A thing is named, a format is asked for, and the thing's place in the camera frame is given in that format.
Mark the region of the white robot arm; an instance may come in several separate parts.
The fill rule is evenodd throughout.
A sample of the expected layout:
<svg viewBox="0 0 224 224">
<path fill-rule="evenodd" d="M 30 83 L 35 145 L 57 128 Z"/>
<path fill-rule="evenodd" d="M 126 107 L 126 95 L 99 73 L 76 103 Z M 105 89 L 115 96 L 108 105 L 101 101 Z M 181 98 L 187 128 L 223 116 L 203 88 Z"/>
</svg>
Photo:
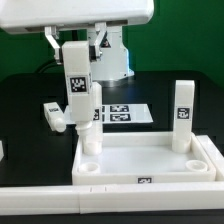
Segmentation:
<svg viewBox="0 0 224 224">
<path fill-rule="evenodd" d="M 93 79 L 113 86 L 134 76 L 122 28 L 146 24 L 153 13 L 153 0 L 0 0 L 0 28 L 10 34 L 43 32 L 59 64 L 59 33 L 86 30 Z"/>
</svg>

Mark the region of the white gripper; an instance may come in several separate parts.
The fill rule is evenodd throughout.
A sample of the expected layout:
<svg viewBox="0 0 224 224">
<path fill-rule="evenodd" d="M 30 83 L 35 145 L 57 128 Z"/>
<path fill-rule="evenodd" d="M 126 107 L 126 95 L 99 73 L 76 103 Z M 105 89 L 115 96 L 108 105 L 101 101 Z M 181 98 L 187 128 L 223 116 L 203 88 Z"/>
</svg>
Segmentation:
<svg viewBox="0 0 224 224">
<path fill-rule="evenodd" d="M 102 56 L 100 48 L 107 36 L 107 25 L 146 24 L 153 13 L 153 0 L 0 0 L 0 28 L 10 34 L 44 30 L 56 63 L 62 64 L 58 29 L 95 25 L 96 39 L 89 46 L 89 53 L 90 61 L 97 61 Z"/>
</svg>

